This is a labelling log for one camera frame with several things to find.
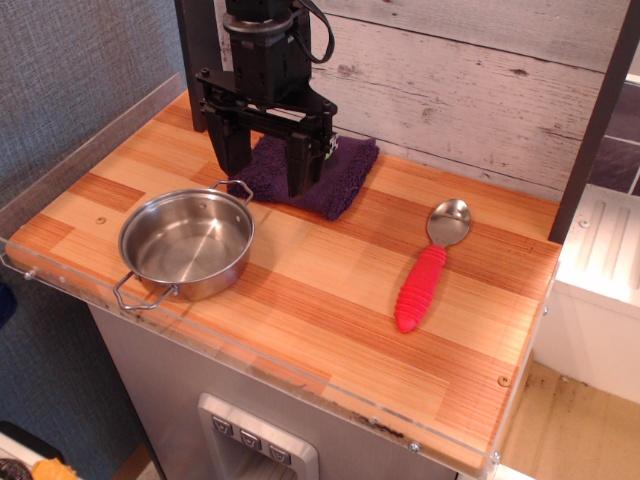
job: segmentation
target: pot handle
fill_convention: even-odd
[[[158,299],[155,302],[153,302],[151,305],[126,305],[124,303],[124,300],[122,300],[122,295],[120,295],[120,287],[122,287],[122,285],[124,285],[124,283],[127,280],[129,280],[132,275],[133,275],[133,272],[127,273],[124,277],[122,277],[122,280],[120,280],[116,284],[116,286],[113,287],[113,293],[118,299],[118,305],[120,305],[120,308],[124,310],[127,310],[127,311],[128,310],[153,310],[158,305],[160,305],[160,302],[162,302],[165,298],[167,298],[171,293],[173,293],[174,295],[178,294],[178,286],[176,284],[173,284],[169,288],[167,288],[167,290],[162,295],[160,295]]]
[[[245,207],[247,206],[247,204],[251,201],[251,199],[253,198],[253,191],[247,186],[246,183],[244,183],[242,180],[218,180],[216,183],[213,184],[213,186],[211,187],[212,190],[215,190],[216,187],[220,184],[222,185],[230,185],[232,183],[236,183],[238,185],[240,185],[242,188],[244,188],[244,191],[247,192],[247,194],[249,195],[247,197],[247,199],[244,202]]]

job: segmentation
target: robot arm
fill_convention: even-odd
[[[338,108],[309,86],[311,64],[333,53],[333,34],[311,0],[226,0],[224,28],[231,38],[233,72],[202,70],[202,112],[221,168],[235,175],[251,162],[251,130],[287,142],[289,196],[318,181],[336,147]],[[311,54],[309,14],[329,29],[322,59]],[[293,120],[274,110],[294,112]]]

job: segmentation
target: red spoon handle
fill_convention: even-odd
[[[427,313],[446,261],[447,252],[440,245],[428,246],[418,257],[396,301],[396,324],[402,333],[416,328]]]

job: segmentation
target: stainless steel pot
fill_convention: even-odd
[[[249,194],[242,203],[218,185],[237,183]],[[247,204],[253,192],[240,180],[210,189],[169,192],[138,208],[124,223],[118,246],[131,270],[113,288],[120,308],[151,310],[165,298],[196,301],[231,286],[249,261],[255,224]],[[135,275],[160,296],[149,305],[126,305],[120,288]]]

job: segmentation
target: cable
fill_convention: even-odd
[[[313,55],[313,53],[311,53],[311,50],[309,50],[307,48],[307,46],[304,44],[304,41],[302,40],[302,37],[300,37],[300,34],[296,31],[296,32],[292,32],[293,38],[296,39],[296,41],[298,42],[298,44],[300,45],[300,48],[302,48],[302,51],[304,52],[304,54],[309,58],[309,60],[311,60],[313,63],[325,63],[328,62],[329,59],[331,58],[331,55],[333,55],[333,50],[336,46],[336,40],[333,36],[333,31],[331,30],[331,25],[329,25],[329,20],[327,20],[327,17],[324,15],[324,13],[322,13],[322,11],[316,6],[315,3],[313,3],[312,0],[298,0],[303,7],[305,7],[307,10],[309,10],[311,13],[313,13],[316,17],[318,17],[318,19],[325,24],[325,26],[327,27],[327,32],[329,33],[329,42],[327,43],[327,49],[324,52],[324,56],[322,58],[318,58],[315,55]]]

